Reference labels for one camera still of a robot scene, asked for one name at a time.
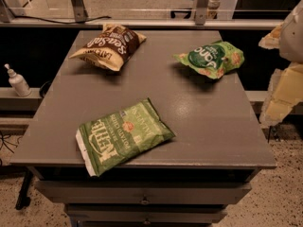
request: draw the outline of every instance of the green chip bag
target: green chip bag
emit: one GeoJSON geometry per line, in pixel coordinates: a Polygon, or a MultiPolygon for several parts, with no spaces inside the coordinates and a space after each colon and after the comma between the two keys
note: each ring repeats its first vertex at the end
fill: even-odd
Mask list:
{"type": "Polygon", "coordinates": [[[90,176],[174,137],[147,98],[116,113],[81,124],[76,139],[90,176]]]}
{"type": "Polygon", "coordinates": [[[173,55],[180,63],[211,79],[239,68],[244,62],[243,52],[228,42],[204,45],[189,53],[173,55]]]}

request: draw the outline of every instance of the speckled floor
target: speckled floor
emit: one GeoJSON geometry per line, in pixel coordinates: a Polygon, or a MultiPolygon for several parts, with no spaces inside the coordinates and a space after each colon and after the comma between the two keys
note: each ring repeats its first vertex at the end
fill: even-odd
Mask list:
{"type": "MultiPolygon", "coordinates": [[[[262,170],[251,182],[252,191],[237,205],[229,205],[228,215],[213,227],[303,226],[303,127],[284,123],[277,132],[280,142],[274,137],[269,142],[277,168],[262,170]]],[[[13,144],[21,140],[15,135],[7,139],[13,144]]],[[[0,153],[7,164],[9,151],[2,148],[0,153]]],[[[30,206],[16,210],[22,180],[21,175],[0,176],[0,227],[71,226],[63,205],[50,202],[35,190],[35,178],[27,194],[30,206]]]]}
{"type": "MultiPolygon", "coordinates": [[[[73,18],[70,0],[19,0],[22,13],[43,18],[73,18]]],[[[192,0],[83,0],[90,18],[167,19],[172,9],[192,8],[192,0]]]]}

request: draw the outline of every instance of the chip bag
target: chip bag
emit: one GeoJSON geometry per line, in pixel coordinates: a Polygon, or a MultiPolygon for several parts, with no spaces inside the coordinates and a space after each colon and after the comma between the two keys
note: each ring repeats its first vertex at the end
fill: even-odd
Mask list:
{"type": "Polygon", "coordinates": [[[239,68],[244,62],[243,52],[228,42],[204,45],[189,53],[173,55],[180,63],[211,79],[239,68]]]}
{"type": "Polygon", "coordinates": [[[121,25],[104,25],[102,33],[69,58],[119,71],[146,37],[121,25]]]}
{"type": "Polygon", "coordinates": [[[76,139],[90,176],[174,137],[147,98],[132,107],[81,124],[76,139]]]}

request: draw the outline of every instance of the hand sanitizer bottle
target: hand sanitizer bottle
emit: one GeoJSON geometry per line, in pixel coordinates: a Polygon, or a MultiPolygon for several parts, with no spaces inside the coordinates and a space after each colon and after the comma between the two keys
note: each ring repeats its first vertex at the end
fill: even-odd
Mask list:
{"type": "Polygon", "coordinates": [[[17,95],[28,96],[31,93],[31,90],[24,77],[10,69],[8,64],[5,64],[5,67],[8,69],[9,84],[14,88],[17,95]]]}

